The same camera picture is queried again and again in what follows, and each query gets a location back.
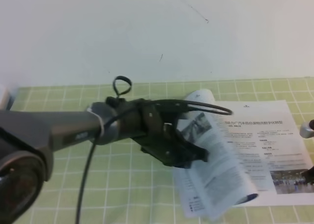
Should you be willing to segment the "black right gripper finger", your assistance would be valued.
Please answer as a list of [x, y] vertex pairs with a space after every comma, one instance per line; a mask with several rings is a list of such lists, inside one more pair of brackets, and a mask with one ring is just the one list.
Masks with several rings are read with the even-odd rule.
[[314, 167], [302, 172], [301, 175], [304, 177], [306, 183], [314, 183]]

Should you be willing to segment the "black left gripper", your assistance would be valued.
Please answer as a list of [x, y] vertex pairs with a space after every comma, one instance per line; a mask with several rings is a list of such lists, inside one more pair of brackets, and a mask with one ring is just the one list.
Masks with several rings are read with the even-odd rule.
[[132, 100], [127, 103], [127, 135], [165, 166], [190, 169], [194, 161], [208, 161], [208, 151], [187, 141], [176, 125], [192, 111], [187, 100]]

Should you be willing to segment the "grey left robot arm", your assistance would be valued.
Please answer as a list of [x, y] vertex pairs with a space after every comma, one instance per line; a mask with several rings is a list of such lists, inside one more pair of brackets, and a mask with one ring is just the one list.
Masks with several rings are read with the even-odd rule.
[[206, 161], [207, 151], [184, 139], [177, 123], [184, 113], [208, 109], [193, 101], [108, 97], [82, 112], [1, 111], [1, 223], [15, 222], [35, 202], [52, 175], [54, 152], [87, 140], [106, 145], [129, 138], [168, 167]]

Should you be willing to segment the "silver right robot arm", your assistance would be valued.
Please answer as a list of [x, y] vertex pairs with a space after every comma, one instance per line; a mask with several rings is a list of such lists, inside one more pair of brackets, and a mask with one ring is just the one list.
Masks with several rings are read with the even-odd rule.
[[[309, 122], [304, 122], [301, 125], [300, 136], [305, 139], [310, 139], [314, 137], [314, 120]], [[305, 178], [307, 183], [314, 183], [314, 167], [302, 172], [302, 176]]]

